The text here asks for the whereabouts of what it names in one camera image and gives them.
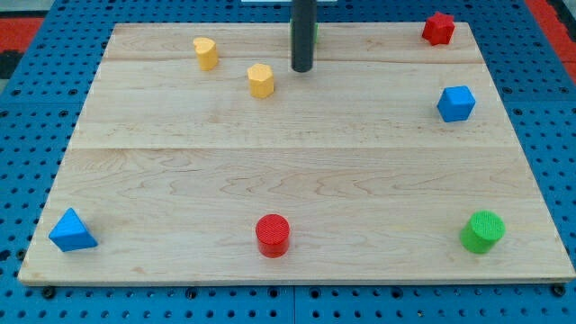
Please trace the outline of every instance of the yellow block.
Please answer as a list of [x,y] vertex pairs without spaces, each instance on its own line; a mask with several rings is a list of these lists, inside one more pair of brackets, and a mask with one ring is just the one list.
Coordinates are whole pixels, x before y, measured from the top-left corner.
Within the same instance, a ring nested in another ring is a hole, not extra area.
[[214,40],[198,37],[194,39],[193,44],[200,70],[210,71],[218,65],[218,51]]
[[266,98],[274,92],[274,74],[269,65],[256,63],[247,72],[252,96]]

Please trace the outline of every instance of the blue surface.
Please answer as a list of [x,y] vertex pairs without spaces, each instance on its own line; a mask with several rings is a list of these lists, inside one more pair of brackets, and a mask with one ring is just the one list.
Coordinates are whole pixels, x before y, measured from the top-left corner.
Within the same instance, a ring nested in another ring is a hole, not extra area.
[[445,88],[437,107],[444,122],[460,122],[468,119],[475,104],[468,86],[460,85]]
[[[435,11],[471,25],[574,261],[576,89],[522,1],[340,0],[320,7],[319,21],[423,22]],[[21,250],[32,238],[114,23],[286,23],[289,12],[237,0],[54,4],[0,97],[0,322],[576,322],[573,283],[564,296],[550,285],[207,287],[188,293],[64,287],[49,300],[41,288],[18,283]]]
[[68,208],[62,218],[56,223],[56,226],[54,226],[48,238],[51,239],[62,252],[98,246],[92,234],[90,234],[84,223],[78,217],[78,214],[76,214],[72,208]]

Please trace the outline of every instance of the wooden board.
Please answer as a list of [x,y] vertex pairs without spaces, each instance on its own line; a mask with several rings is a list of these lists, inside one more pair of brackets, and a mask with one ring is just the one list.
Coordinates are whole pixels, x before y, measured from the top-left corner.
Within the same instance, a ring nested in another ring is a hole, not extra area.
[[[431,47],[422,23],[322,24],[315,68],[290,70],[287,24],[119,24],[79,117],[20,280],[30,285],[487,284],[574,276],[469,26]],[[197,67],[192,39],[217,41]],[[246,69],[273,67],[275,93]],[[467,122],[436,108],[468,85]],[[62,253],[74,207],[98,239]],[[507,234],[458,234],[480,209]],[[292,226],[257,250],[270,212]]]

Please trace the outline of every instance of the blue cube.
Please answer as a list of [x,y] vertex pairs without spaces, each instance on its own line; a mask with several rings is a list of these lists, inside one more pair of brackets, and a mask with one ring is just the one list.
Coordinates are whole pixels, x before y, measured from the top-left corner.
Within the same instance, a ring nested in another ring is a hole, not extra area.
[[69,208],[58,221],[49,239],[56,244],[62,252],[81,248],[93,248],[98,245],[94,237],[88,232],[76,212]]
[[459,122],[468,119],[475,104],[468,86],[460,85],[445,88],[437,107],[444,122]]

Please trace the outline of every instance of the black pole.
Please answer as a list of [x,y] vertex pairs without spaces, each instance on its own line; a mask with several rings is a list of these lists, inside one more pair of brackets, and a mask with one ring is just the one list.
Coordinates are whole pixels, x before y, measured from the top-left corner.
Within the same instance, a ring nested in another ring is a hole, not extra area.
[[308,72],[314,60],[316,0],[292,0],[292,69]]

